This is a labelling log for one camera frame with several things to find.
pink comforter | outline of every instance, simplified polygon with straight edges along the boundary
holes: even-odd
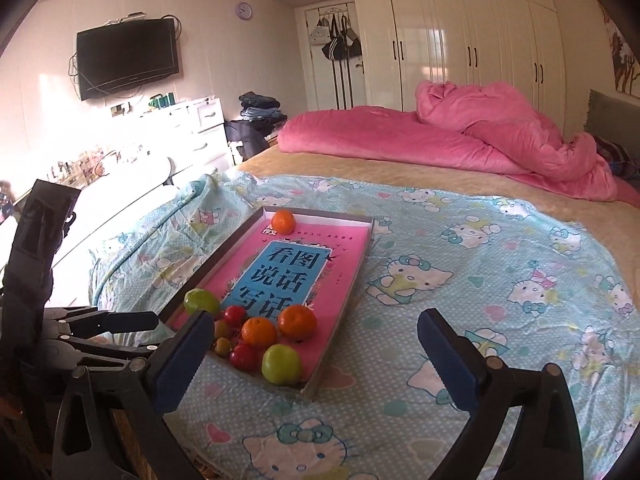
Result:
[[[365,106],[302,114],[284,126],[278,144],[286,153],[484,171],[573,198],[616,199],[617,179],[593,137],[581,133],[565,144],[510,85],[423,82],[415,94],[416,113]]]

orange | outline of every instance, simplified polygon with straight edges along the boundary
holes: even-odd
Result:
[[[271,227],[279,235],[290,235],[296,228],[296,219],[293,218],[291,211],[281,209],[271,218]]]
[[[256,348],[265,349],[278,341],[278,331],[265,317],[252,317],[244,322],[241,330],[242,341]]]
[[[302,341],[311,337],[317,328],[316,314],[306,306],[288,306],[278,316],[280,333],[293,341]]]

red tomato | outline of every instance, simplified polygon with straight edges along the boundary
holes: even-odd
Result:
[[[246,310],[239,305],[228,306],[225,309],[225,313],[222,315],[222,319],[224,319],[229,326],[242,326],[246,319]]]
[[[251,345],[240,343],[231,352],[229,362],[238,370],[250,374],[258,369],[260,356],[258,355],[258,351]]]

green fruit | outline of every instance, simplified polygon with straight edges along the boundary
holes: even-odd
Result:
[[[220,310],[220,302],[208,290],[193,288],[184,295],[184,309],[191,315],[196,310],[206,310],[215,316]]]
[[[216,353],[216,355],[219,355],[222,358],[226,358],[226,356],[229,355],[229,352],[231,352],[231,346],[231,341],[229,341],[229,339],[227,339],[226,337],[221,337],[216,341],[216,346],[214,347],[213,351]]]
[[[290,346],[275,344],[264,353],[262,375],[271,384],[293,386],[302,377],[302,361]]]
[[[216,321],[213,324],[213,337],[215,339],[220,339],[221,337],[226,337],[227,339],[231,339],[231,328],[226,323],[226,321]]]

white bag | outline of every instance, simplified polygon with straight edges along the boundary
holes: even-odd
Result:
[[[312,45],[326,45],[331,43],[331,33],[329,32],[329,22],[319,20],[316,28],[309,36],[309,43]]]

